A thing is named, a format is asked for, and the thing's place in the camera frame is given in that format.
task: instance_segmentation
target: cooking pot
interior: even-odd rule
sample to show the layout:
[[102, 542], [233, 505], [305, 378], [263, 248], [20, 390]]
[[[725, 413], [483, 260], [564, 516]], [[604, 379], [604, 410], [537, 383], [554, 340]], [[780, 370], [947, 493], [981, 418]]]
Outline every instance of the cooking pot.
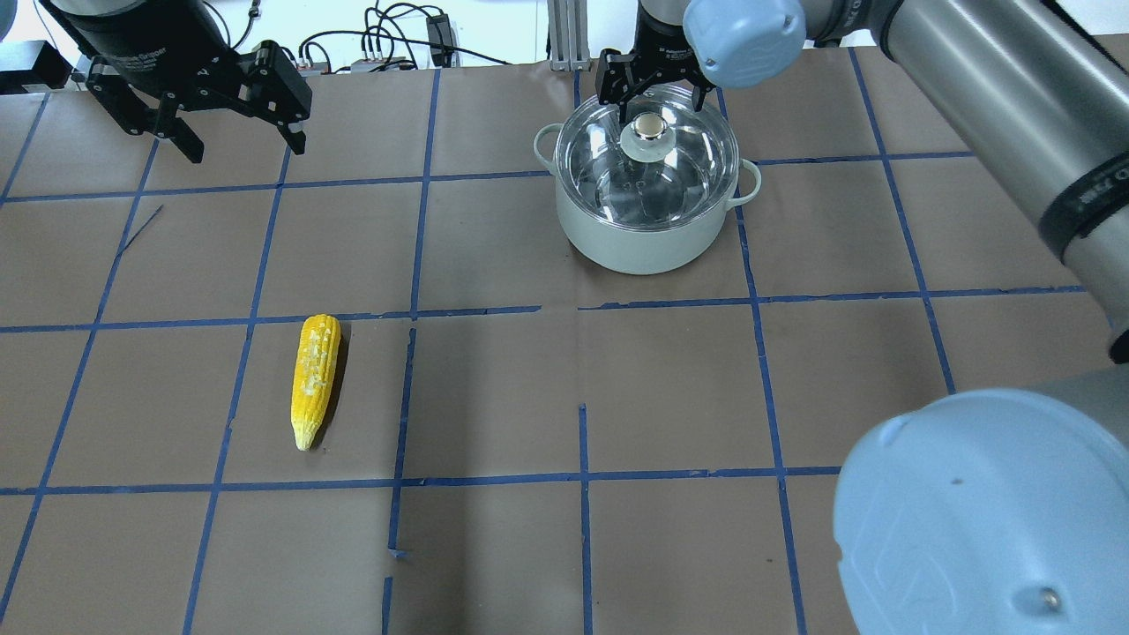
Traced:
[[[541, 129], [533, 151], [557, 177], [557, 217], [569, 241], [622, 273], [677, 269], [717, 238], [728, 210], [753, 200], [761, 173], [737, 154], [737, 138], [717, 108], [693, 108], [689, 90], [660, 85], [628, 105], [585, 102], [564, 123]], [[559, 132], [553, 159], [541, 140]], [[734, 198], [739, 169], [756, 177]]]

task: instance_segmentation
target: light blue joint cover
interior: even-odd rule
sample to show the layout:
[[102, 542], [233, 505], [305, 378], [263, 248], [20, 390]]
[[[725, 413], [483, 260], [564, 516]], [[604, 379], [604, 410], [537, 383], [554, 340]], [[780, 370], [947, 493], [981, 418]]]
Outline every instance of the light blue joint cover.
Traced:
[[16, 0], [0, 0], [0, 42], [16, 24]]
[[683, 29], [707, 79], [751, 88], [796, 61], [807, 19], [799, 0], [693, 0]]
[[1129, 632], [1129, 451], [1042, 394], [959, 394], [872, 430], [834, 534], [861, 635]]

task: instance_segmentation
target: glass lid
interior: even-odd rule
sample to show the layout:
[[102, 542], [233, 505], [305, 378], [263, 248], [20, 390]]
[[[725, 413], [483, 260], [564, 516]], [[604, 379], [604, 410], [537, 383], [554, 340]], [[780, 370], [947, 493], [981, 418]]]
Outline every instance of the glass lid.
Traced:
[[580, 209], [638, 232], [681, 227], [733, 195], [737, 140], [717, 108], [694, 112], [689, 90], [649, 88], [628, 105], [584, 103], [566, 122], [555, 160]]

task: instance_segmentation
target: white pot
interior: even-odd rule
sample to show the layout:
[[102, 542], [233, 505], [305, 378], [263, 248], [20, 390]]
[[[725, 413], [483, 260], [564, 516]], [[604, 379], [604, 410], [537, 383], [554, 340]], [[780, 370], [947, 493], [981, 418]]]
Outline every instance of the white pot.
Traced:
[[[533, 151], [545, 169], [557, 179], [557, 217], [569, 241], [580, 253], [613, 271], [653, 275], [686, 264], [714, 243], [725, 223], [726, 212], [753, 200], [761, 189], [761, 173], [756, 165], [745, 159], [734, 160], [734, 166], [739, 165], [755, 175], [756, 185], [751, 193], [734, 198], [730, 190], [728, 197], [712, 197], [710, 200], [716, 202], [706, 209], [695, 210], [689, 221], [673, 227], [625, 227], [601, 217], [595, 206], [581, 206], [577, 195], [570, 195], [566, 191], [566, 179], [561, 177], [562, 139], [557, 141], [555, 160], [541, 154], [541, 140], [550, 133], [559, 133], [564, 127], [562, 123], [553, 123], [542, 128], [533, 139]], [[735, 167], [730, 168], [730, 173], [726, 175], [726, 184], [733, 189], [736, 184], [735, 172]]]

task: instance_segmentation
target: yellow corn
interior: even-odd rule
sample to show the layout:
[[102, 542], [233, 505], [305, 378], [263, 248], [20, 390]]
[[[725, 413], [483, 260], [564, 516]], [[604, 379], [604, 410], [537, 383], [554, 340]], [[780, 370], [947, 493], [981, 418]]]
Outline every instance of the yellow corn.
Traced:
[[290, 395], [290, 424], [298, 450], [309, 450], [317, 428], [322, 427], [333, 392], [340, 345], [341, 323], [336, 318], [314, 315], [301, 325]]

